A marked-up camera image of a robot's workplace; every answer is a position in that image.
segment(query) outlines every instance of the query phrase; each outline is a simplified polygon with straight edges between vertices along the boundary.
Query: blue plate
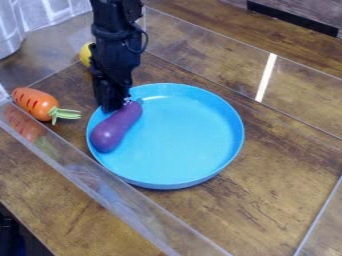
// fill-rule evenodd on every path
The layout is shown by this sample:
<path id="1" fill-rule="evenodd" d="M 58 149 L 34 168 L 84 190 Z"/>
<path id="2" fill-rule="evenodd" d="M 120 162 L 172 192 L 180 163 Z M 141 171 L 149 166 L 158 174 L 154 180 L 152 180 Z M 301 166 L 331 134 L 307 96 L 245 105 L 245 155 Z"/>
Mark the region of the blue plate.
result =
<path id="1" fill-rule="evenodd" d="M 142 115 L 109 153 L 89 143 L 93 127 L 109 114 L 98 108 L 89 119 L 93 157 L 125 182 L 144 188 L 180 189 L 206 181 L 241 148 L 239 114 L 218 96 L 188 85 L 141 85 L 130 95 L 142 99 Z"/>

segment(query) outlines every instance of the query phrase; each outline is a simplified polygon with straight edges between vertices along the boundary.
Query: plate rim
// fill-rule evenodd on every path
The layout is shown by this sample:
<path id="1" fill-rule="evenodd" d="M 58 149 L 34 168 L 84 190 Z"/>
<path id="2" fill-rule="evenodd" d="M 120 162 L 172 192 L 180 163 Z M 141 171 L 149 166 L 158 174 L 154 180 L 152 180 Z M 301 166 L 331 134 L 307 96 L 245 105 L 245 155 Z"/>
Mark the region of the plate rim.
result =
<path id="1" fill-rule="evenodd" d="M 208 181 L 209 179 L 212 179 L 221 171 L 222 169 L 230 164 L 230 162 L 233 161 L 233 159 L 236 158 L 241 148 L 243 148 L 243 144 L 244 144 L 244 125 L 243 125 L 243 121 L 241 121 L 241 118 L 240 118 L 240 115 L 236 111 L 236 109 L 230 106 L 230 104 L 228 103 L 226 100 L 224 100 L 217 94 L 214 94 L 213 92 L 200 88 L 200 87 L 196 87 L 193 85 L 188 85 L 188 84 L 181 84 L 181 83 L 172 83 L 172 82 L 161 82 L 161 83 L 148 83 L 148 84 L 141 84 L 141 85 L 136 85 L 130 88 L 130 90 L 137 90 L 137 89 L 142 89 L 144 87 L 160 87 L 160 86 L 174 86 L 174 87 L 182 87 L 182 88 L 189 88 L 189 89 L 193 89 L 193 90 L 198 90 L 201 91 L 202 93 L 205 94 L 209 94 L 210 96 L 213 96 L 218 101 L 222 102 L 222 104 L 229 108 L 229 110 L 233 112 L 233 116 L 236 117 L 236 120 L 237 120 L 237 125 L 240 127 L 240 138 L 239 138 L 239 144 L 236 146 L 236 150 L 233 152 L 233 154 L 228 157 L 228 161 L 225 161 L 222 164 L 220 164 L 210 172 L 209 172 L 209 175 L 206 175 L 205 177 L 200 177 L 200 178 L 196 178 L 196 179 L 190 179 L 189 181 L 181 181 L 176 184 L 164 184 L 164 183 L 157 183 L 157 184 L 153 184 L 153 183 L 148 183 L 148 182 L 140 182 L 140 181 L 136 181 L 136 180 L 132 180 L 121 175 L 118 175 L 114 170 L 112 168 L 109 168 L 106 165 L 104 165 L 98 159 L 98 157 L 96 157 L 96 153 L 97 154 L 106 154 L 106 153 L 100 153 L 90 145 L 90 142 L 89 142 L 89 123 L 90 123 L 90 120 L 93 118 L 93 116 L 96 115 L 97 112 L 101 111 L 101 107 L 98 106 L 89 119 L 88 119 L 88 123 L 86 123 L 86 128 L 85 128 L 85 141 L 86 141 L 86 147 L 88 147 L 88 150 L 94 158 L 94 160 L 97 161 L 97 163 L 110 172 L 113 173 L 122 181 L 125 181 L 126 183 L 129 183 L 130 185 L 134 185 L 134 186 L 138 186 L 141 188 L 146 188 L 146 189 L 153 189 L 153 190 L 174 190 L 174 189 L 182 189 L 182 188 L 186 188 L 186 187 L 192 187 L 200 183 L 204 183 L 205 181 Z"/>

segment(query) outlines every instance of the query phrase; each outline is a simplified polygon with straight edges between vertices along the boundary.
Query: yellow part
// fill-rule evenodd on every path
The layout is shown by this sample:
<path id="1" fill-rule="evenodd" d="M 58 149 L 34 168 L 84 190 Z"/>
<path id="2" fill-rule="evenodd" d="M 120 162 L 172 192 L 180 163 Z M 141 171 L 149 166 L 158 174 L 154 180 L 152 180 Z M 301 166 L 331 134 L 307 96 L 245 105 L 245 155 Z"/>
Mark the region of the yellow part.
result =
<path id="1" fill-rule="evenodd" d="M 89 57 L 90 57 L 90 50 L 89 50 L 89 43 L 85 43 L 81 48 L 80 48 L 80 52 L 78 52 L 78 58 L 80 58 L 80 62 L 82 63 L 82 65 L 85 67 L 90 66 L 90 61 L 89 61 Z"/>

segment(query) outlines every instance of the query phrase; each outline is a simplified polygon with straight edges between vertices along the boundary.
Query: purple eggplant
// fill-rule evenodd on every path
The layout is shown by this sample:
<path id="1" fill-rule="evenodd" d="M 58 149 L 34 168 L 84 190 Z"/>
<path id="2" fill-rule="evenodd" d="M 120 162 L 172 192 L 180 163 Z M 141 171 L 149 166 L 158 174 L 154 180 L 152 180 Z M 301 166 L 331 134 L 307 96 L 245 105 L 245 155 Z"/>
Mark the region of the purple eggplant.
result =
<path id="1" fill-rule="evenodd" d="M 129 101 L 94 126 L 89 141 L 97 151 L 105 153 L 116 148 L 141 113 L 141 104 L 136 101 Z"/>

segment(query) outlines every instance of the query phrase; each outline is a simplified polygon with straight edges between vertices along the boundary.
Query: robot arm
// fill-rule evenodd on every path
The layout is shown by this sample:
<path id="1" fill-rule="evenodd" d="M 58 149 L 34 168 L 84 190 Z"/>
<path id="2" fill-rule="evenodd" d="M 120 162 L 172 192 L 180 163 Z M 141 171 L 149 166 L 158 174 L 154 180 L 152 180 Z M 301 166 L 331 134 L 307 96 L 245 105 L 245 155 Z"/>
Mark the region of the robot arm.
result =
<path id="1" fill-rule="evenodd" d="M 106 113 L 129 99 L 132 70 L 140 65 L 148 36 L 134 23 L 141 17 L 140 0 L 90 0 L 90 5 L 96 39 L 89 45 L 92 85 L 97 105 Z"/>

